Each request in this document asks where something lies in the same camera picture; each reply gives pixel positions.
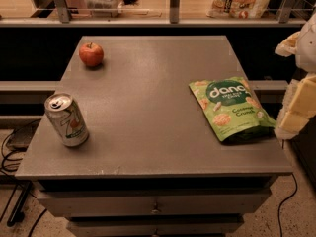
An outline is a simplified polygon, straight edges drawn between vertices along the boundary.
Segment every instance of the soda can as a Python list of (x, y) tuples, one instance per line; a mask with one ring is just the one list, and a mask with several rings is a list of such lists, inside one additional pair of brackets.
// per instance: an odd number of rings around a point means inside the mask
[(78, 146), (86, 141), (89, 132), (78, 103), (72, 96), (54, 94), (45, 101), (45, 113), (66, 146)]

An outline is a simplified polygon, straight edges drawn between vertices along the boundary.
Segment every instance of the green snack bag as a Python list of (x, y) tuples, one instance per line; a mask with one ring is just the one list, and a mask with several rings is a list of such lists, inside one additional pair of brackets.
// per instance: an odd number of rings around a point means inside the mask
[(268, 134), (276, 121), (252, 97), (243, 77), (189, 84), (220, 141), (246, 140)]

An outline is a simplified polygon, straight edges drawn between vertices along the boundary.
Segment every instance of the drawer front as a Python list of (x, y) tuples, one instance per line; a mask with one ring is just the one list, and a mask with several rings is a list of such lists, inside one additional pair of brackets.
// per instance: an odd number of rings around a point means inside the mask
[(254, 212), (271, 194), (259, 193), (108, 196), (104, 193), (41, 193), (39, 202), (54, 216), (129, 216)]
[(236, 215), (155, 218), (69, 222), (67, 229), (78, 237), (198, 237), (234, 232), (243, 223), (243, 219)]

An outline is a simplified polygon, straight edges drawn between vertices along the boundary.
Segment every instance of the can lid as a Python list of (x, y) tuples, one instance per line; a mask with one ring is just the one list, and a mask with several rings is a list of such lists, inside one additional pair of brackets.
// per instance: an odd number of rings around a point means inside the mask
[(71, 105), (72, 97), (68, 94), (55, 94), (45, 101), (45, 108), (49, 111), (58, 112), (65, 110)]

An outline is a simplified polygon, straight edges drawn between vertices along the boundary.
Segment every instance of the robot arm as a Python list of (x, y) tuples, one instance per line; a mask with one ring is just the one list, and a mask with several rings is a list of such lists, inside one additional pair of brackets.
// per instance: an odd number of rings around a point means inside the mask
[(276, 48), (276, 54), (295, 54), (296, 66), (307, 71), (301, 81), (292, 80), (276, 119), (275, 134), (281, 139), (291, 139), (316, 116), (316, 14)]

